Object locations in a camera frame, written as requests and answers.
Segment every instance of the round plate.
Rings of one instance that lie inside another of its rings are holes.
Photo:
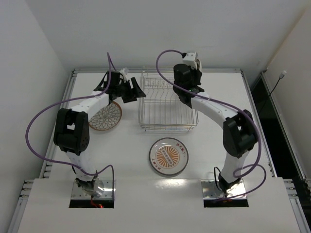
[[[185,145],[170,137],[156,141],[149,151],[152,168],[165,176],[178,175],[187,166],[188,159]]]
[[[92,129],[105,131],[115,127],[121,120],[122,109],[116,102],[99,110],[89,121]]]

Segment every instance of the white table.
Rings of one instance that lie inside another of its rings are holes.
[[[88,95],[102,73],[78,73],[71,97]],[[140,80],[140,73],[132,73]],[[252,112],[241,73],[204,73],[202,87],[213,98]],[[281,178],[273,178],[263,147],[260,160],[268,173],[266,183],[248,195],[249,207],[204,208],[201,179],[213,179],[213,167],[223,167],[225,150],[222,130],[199,113],[199,124],[189,133],[152,133],[138,124],[138,102],[123,104],[120,123],[108,132],[90,129],[90,153],[97,169],[112,164],[116,176],[114,209],[69,208],[74,173],[70,166],[54,164],[49,179],[36,179],[20,224],[19,233],[45,232],[280,232],[298,233],[299,228]],[[162,137],[185,144],[189,162],[174,179],[164,179],[149,165],[151,145]],[[255,161],[257,145],[245,164]],[[54,158],[68,161],[58,148]],[[244,178],[246,190],[263,177],[256,168]],[[111,170],[100,178],[111,179]]]

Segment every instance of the robotic arm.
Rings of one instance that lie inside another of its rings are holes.
[[[173,70],[174,84],[192,93],[200,93],[201,96],[209,98],[209,95],[199,87],[202,72],[201,62],[197,59],[196,52],[183,53],[183,64],[175,65]],[[173,87],[173,89],[184,104],[202,112],[223,129],[223,145],[227,155],[225,165],[218,177],[218,185],[226,193],[228,189],[240,181],[240,178],[237,177],[241,174],[241,171],[236,172],[236,176],[233,173],[236,169],[243,167],[249,151],[257,143],[255,129],[236,110],[196,97],[176,87]],[[249,111],[244,110],[244,112],[252,118]]]
[[[54,144],[64,151],[71,163],[79,166],[89,174],[97,173],[95,167],[90,162],[88,155],[89,127],[88,120],[91,119],[100,109],[109,105],[113,100],[121,97],[124,103],[137,101],[137,98],[146,97],[137,84],[136,79],[127,80],[128,70],[122,69],[120,72],[111,72],[110,86],[106,93],[82,101],[71,109],[62,108],[58,111],[54,132]],[[104,77],[91,95],[95,96],[103,92],[107,87]],[[81,170],[72,168],[76,174],[76,181],[86,193],[96,195],[100,189],[96,189],[98,184],[97,176],[90,176]]]

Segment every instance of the dish rack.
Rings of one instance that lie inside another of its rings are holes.
[[[163,75],[174,81],[172,73]],[[173,86],[158,74],[142,71],[140,87],[146,94],[139,99],[138,122],[142,129],[189,132],[198,124],[198,112],[183,104]]]

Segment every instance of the white wall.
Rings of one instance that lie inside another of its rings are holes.
[[[283,70],[287,75],[272,96],[297,156],[311,178],[311,7],[287,37],[268,67],[267,84],[272,90]]]
[[[26,0],[71,69],[155,66],[164,49],[197,50],[204,67],[242,68],[252,82],[310,0]],[[180,61],[175,54],[162,64]]]
[[[24,179],[42,162],[28,150],[25,131],[46,105],[61,100],[65,72],[24,0],[0,1],[0,233],[6,232]],[[57,109],[41,117],[31,142],[45,154]]]

